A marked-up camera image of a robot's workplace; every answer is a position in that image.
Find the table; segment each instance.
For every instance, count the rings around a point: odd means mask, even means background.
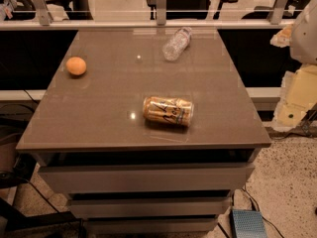
[[[92,233],[212,230],[270,139],[216,29],[193,28],[176,62],[176,29],[80,30],[17,150]],[[71,56],[87,62],[72,77]],[[146,121],[148,96],[195,105],[191,126]]]

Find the table drawer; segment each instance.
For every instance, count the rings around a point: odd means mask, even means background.
[[[71,213],[77,218],[182,216],[222,214],[229,198],[149,198],[123,200],[73,200]]]
[[[253,169],[253,164],[46,167],[39,175],[55,192],[75,194],[236,189]]]
[[[88,221],[84,227],[93,234],[172,233],[212,231],[215,218]]]

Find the gold can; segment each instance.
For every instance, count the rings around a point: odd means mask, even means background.
[[[150,120],[189,127],[193,115],[192,102],[180,98],[147,97],[143,116]]]

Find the plastic water bottle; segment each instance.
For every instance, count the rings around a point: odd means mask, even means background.
[[[183,27],[177,30],[168,42],[162,47],[162,52],[166,60],[177,60],[180,54],[190,43],[191,28]]]

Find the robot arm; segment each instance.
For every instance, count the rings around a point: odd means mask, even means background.
[[[317,0],[311,0],[292,26],[289,45],[293,59],[303,66],[287,72],[276,106],[272,128],[285,132],[295,128],[317,103]]]

